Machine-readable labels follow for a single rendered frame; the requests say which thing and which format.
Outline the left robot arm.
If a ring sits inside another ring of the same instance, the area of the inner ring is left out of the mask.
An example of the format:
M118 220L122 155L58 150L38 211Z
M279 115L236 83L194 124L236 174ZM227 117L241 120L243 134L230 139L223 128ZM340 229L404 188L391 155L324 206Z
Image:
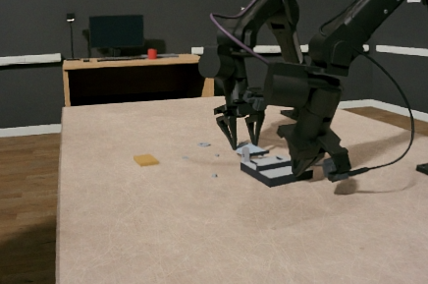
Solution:
M348 76L363 45L404 0L356 0L310 39L311 65L271 61L264 82L265 105L299 108L331 118L335 115L344 85L340 79L308 71ZM326 69L327 68L327 69ZM307 99L306 99L307 98ZM306 103L305 103L306 101Z

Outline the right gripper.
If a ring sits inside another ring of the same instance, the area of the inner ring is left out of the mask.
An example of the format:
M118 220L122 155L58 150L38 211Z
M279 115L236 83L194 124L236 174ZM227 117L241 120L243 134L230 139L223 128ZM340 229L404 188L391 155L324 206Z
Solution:
M258 146L260 131L266 116L265 110L254 110L242 98L246 90L250 90L253 97L263 97L261 86L248 87L246 79L241 80L241 83L238 83L237 79L232 79L224 81L223 88L226 104L213 109L214 115L224 114L216 118L217 125L227 137L232 149L237 150L237 118L245 117L251 142ZM246 117L246 115L249 116ZM254 122L256 122L255 135Z

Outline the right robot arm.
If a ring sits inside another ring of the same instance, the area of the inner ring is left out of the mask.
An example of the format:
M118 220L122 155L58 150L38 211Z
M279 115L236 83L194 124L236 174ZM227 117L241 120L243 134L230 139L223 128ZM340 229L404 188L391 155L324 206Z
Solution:
M221 26L243 45L254 50L258 31L263 24L267 25L279 43L284 61L307 65L296 32L299 20L298 4L296 0L284 1L256 0L241 17L225 20ZM232 54L253 54L233 42L219 28L216 37L217 44L221 45L204 45L203 54L198 60L200 75L223 82L237 79L238 83L241 83L241 80L247 80L244 58ZM245 91L242 99L254 110L267 109L263 97L253 97L250 90Z

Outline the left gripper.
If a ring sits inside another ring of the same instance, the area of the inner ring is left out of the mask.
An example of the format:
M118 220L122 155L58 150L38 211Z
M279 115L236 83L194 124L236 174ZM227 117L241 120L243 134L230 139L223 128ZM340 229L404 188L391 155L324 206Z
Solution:
M339 145L341 139L330 128L334 116L324 119L303 106L296 123L278 127L278 136L288 143L295 177L324 158L326 151L332 157L336 173L351 169L348 150Z

